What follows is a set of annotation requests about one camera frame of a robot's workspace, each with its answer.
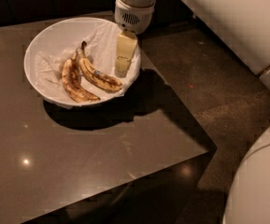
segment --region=dark floor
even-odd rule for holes
[[[141,38],[143,51],[217,146],[177,221],[167,223],[221,223],[238,165],[270,125],[270,91],[199,21],[152,28]]]

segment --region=glossy table surface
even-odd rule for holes
[[[112,19],[110,12],[94,15]],[[57,22],[0,28],[0,223],[22,223],[208,152],[214,147],[142,52],[124,97],[65,110],[23,72],[31,40]]]

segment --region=robot end effector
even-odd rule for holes
[[[122,30],[143,33],[151,23],[156,0],[116,0],[115,21]]]

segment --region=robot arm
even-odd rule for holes
[[[156,0],[116,0],[115,21],[122,30],[143,33],[151,23]]]

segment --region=banana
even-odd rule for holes
[[[95,94],[86,91],[80,85],[78,80],[78,67],[76,58],[78,53],[75,52],[71,59],[68,59],[63,66],[62,82],[67,94],[76,102],[99,101],[100,98]]]
[[[85,47],[87,43],[85,41],[81,44],[81,50],[79,53],[78,66],[83,76],[89,80],[93,85],[109,92],[116,92],[122,88],[122,83],[115,77],[111,77],[96,70],[90,60],[85,55]]]

